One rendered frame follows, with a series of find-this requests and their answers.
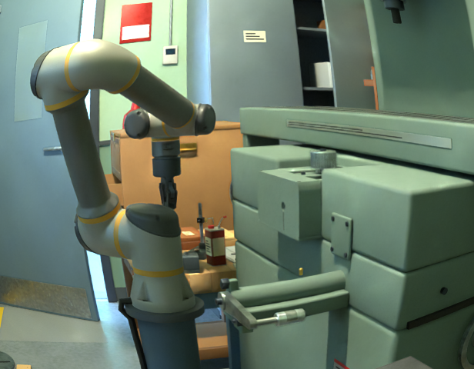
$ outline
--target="green machine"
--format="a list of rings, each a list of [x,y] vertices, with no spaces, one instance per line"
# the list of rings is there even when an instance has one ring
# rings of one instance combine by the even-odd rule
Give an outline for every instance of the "green machine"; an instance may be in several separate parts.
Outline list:
[[[241,110],[233,369],[474,369],[474,0],[365,6],[380,111]]]

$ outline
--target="gray floor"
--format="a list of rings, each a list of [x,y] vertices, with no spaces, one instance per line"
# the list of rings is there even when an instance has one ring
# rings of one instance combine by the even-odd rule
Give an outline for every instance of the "gray floor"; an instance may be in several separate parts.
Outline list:
[[[16,364],[32,369],[139,369],[139,360],[127,320],[116,303],[97,301],[101,321],[83,321],[19,307],[4,307],[0,351]],[[208,309],[197,321],[219,320]],[[202,368],[228,367],[228,362],[202,362]]]

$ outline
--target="red can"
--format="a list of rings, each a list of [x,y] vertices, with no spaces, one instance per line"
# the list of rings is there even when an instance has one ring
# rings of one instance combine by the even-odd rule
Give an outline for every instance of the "red can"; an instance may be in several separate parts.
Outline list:
[[[205,228],[206,258],[210,265],[225,265],[225,230],[214,225]]]

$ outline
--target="shelf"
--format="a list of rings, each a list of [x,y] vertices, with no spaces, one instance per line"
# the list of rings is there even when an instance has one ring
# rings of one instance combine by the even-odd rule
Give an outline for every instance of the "shelf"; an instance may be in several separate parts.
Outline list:
[[[333,91],[332,87],[304,87],[304,91]]]
[[[327,38],[328,32],[322,28],[298,27],[297,35],[303,38]]]

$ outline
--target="industrial machine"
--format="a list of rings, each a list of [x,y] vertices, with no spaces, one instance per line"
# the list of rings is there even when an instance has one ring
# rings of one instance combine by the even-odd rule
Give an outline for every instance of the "industrial machine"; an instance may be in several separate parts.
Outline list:
[[[211,133],[215,112],[191,103],[131,52],[102,40],[46,52],[35,63],[31,87],[54,116],[78,198],[80,243],[97,254],[132,259],[131,299],[121,301],[120,310],[129,319],[142,368],[199,368],[195,318],[204,304],[184,275],[174,177],[180,175],[179,136]],[[134,204],[124,210],[109,192],[84,102],[91,88],[121,94],[142,107],[127,117],[126,127],[133,137],[152,137],[153,171],[161,178],[165,206]]]
[[[474,369],[474,1],[365,7],[380,111],[241,110],[232,369]]]

